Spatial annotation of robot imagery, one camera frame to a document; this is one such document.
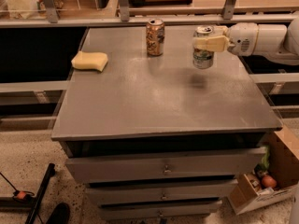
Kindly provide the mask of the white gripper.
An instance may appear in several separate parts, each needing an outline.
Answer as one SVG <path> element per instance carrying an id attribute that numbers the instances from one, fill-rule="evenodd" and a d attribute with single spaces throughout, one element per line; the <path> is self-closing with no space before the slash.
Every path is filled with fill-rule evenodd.
<path id="1" fill-rule="evenodd" d="M 230 28 L 224 25 L 214 26 L 214 36 L 194 37 L 192 44 L 196 49 L 213 52 L 223 52 L 228 49 L 237 56 L 250 56 L 254 51 L 258 31 L 256 23 L 238 23 Z"/>

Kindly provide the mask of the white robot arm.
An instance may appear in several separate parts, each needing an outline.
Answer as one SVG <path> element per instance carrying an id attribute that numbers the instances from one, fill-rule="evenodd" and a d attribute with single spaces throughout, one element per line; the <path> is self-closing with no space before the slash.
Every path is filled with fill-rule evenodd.
<path id="1" fill-rule="evenodd" d="M 288 26 L 240 22 L 231 27 L 198 26 L 192 38 L 193 64 L 199 69 L 213 65 L 214 53 L 262 56 L 272 63 L 297 65 L 299 60 L 298 19 Z"/>

